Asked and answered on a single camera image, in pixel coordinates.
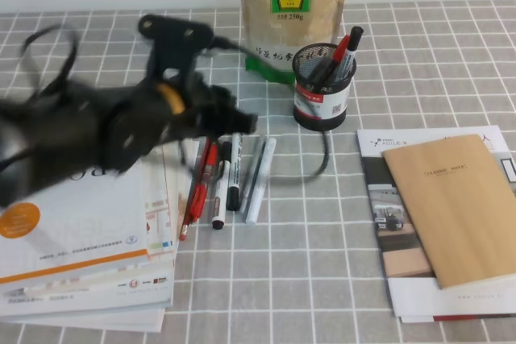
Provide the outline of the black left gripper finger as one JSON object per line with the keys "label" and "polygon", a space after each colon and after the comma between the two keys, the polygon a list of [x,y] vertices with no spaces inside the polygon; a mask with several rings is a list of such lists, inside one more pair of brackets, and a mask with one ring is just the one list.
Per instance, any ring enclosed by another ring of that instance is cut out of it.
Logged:
{"label": "black left gripper finger", "polygon": [[201,112],[198,135],[221,137],[240,133],[250,135],[256,131],[258,117],[247,114],[234,106],[208,106]]}
{"label": "black left gripper finger", "polygon": [[236,107],[236,97],[220,85],[209,85],[200,72],[193,74],[192,102],[195,106],[215,104],[217,107]]}

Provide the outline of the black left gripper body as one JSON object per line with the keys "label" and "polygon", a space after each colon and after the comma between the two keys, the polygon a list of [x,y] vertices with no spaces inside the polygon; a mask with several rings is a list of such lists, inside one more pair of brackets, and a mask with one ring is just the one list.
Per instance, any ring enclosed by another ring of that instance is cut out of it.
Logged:
{"label": "black left gripper body", "polygon": [[198,136],[200,117],[167,81],[144,79],[113,89],[114,105],[102,123],[102,167],[123,173],[163,143]]}

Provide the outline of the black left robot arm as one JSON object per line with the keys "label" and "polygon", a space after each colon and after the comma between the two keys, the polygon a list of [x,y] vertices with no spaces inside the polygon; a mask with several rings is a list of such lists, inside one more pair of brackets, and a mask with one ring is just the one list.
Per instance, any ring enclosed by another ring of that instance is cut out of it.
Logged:
{"label": "black left robot arm", "polygon": [[146,77],[134,86],[94,88],[68,80],[25,102],[1,101],[1,206],[88,168],[124,173],[166,143],[256,130],[226,89],[200,76],[184,91]]}

